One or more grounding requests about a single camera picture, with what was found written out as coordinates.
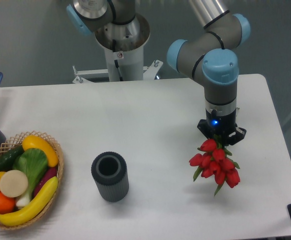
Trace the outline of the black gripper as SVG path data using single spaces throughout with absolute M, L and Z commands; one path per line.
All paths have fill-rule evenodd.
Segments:
M 236 124 L 237 110 L 227 115 L 218 115 L 215 109 L 212 111 L 206 109 L 205 112 L 206 119 L 201 119 L 197 128 L 207 139 L 213 139 L 214 134 L 224 134 L 226 136 L 224 145 L 233 146 L 245 138 L 247 130 Z

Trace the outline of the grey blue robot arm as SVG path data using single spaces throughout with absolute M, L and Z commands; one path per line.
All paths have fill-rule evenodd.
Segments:
M 190 5 L 204 34 L 196 41 L 173 42 L 166 61 L 204 88 L 206 117 L 197 125 L 202 134 L 224 146 L 235 145 L 246 130 L 236 123 L 239 65 L 233 50 L 249 38 L 251 27 L 220 0 L 192 0 Z M 144 45 L 150 26 L 137 13 L 135 1 L 73 0 L 66 11 L 78 31 L 94 34 L 104 49 L 110 81 L 144 79 Z

